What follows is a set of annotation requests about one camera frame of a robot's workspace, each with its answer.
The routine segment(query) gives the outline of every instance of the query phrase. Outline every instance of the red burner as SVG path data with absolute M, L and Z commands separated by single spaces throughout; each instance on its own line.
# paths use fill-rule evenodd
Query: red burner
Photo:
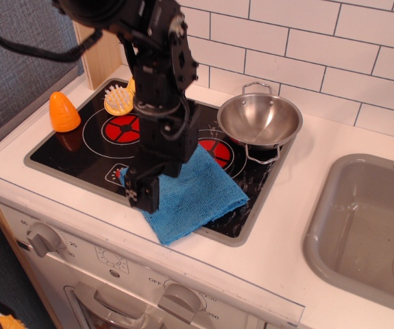
M 233 154 L 225 142 L 217 139 L 203 138 L 199 140 L 199 144 L 209 152 L 221 168 L 225 169 L 231 163 Z
M 115 117 L 109 120 L 103 128 L 105 137 L 120 144 L 130 144 L 139 139 L 139 120 L 134 114 Z

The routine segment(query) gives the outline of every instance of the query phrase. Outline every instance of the pot handle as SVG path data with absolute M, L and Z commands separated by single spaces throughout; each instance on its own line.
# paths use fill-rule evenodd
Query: pot handle
M 245 89 L 247 87 L 253 86 L 254 84 L 260 84 L 261 86 L 267 87 L 270 90 L 270 95 L 273 94 L 273 89 L 271 89 L 271 86 L 269 86 L 268 84 L 263 84 L 262 82 L 255 81 L 255 82 L 252 82 L 250 84 L 245 84 L 243 86 L 243 95 L 245 94 Z
M 248 144 L 244 144 L 244 147 L 245 147 L 245 156 L 247 157 L 247 159 L 249 159 L 251 161 L 254 161 L 254 162 L 257 162 L 260 165 L 267 165 L 267 164 L 269 165 L 270 163 L 275 162 L 275 161 L 280 159 L 280 146 L 279 146 L 279 144 L 276 144 L 276 147 L 278 149 L 278 155 L 275 158 L 269 159 L 267 161 L 261 161 L 261 160 L 258 160 L 256 158 L 252 158 L 249 155 L 249 145 Z

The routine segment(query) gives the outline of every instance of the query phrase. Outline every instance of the gray sink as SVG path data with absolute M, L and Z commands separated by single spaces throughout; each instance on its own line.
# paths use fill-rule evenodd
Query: gray sink
M 393 164 L 351 154 L 332 165 L 304 255 L 326 282 L 394 309 Z

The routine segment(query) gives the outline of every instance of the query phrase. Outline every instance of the orange toy carrot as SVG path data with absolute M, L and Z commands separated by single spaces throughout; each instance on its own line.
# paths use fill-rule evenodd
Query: orange toy carrot
M 70 132 L 81 123 L 81 117 L 75 106 L 59 91 L 54 92 L 49 100 L 49 114 L 53 130 Z

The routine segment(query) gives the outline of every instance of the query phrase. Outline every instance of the oven handle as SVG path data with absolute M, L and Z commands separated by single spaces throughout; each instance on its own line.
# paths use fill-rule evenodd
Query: oven handle
M 131 319 L 110 310 L 96 300 L 96 289 L 82 282 L 77 285 L 73 292 L 75 293 L 78 302 L 80 302 L 89 312 L 100 318 L 102 321 L 112 324 L 115 328 L 166 329 L 159 319 L 155 319 L 146 313 L 143 313 L 143 315 L 138 319 Z

